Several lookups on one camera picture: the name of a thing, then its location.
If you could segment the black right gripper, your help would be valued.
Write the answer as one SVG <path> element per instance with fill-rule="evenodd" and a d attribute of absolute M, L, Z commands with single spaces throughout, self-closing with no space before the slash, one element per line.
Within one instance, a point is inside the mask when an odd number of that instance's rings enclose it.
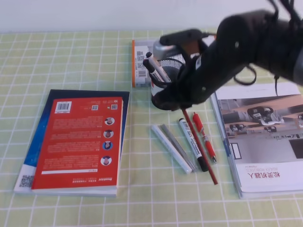
<path fill-rule="evenodd" d="M 155 107 L 175 111 L 205 102 L 213 94 L 213 56 L 203 53 L 183 64 L 171 83 L 153 95 Z"/>

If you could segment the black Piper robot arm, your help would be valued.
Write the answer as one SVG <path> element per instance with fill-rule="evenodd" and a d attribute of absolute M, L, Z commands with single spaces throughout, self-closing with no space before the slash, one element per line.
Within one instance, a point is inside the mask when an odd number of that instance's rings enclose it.
<path fill-rule="evenodd" d="M 211 44 L 204 43 L 207 33 L 198 29 L 161 36 L 158 46 L 174 47 L 185 63 L 171 71 L 172 82 L 152 95 L 154 106 L 175 111 L 203 103 L 250 64 L 301 85 L 303 21 L 292 0 L 282 5 L 289 21 L 279 19 L 278 10 L 232 15 L 219 24 Z"/>

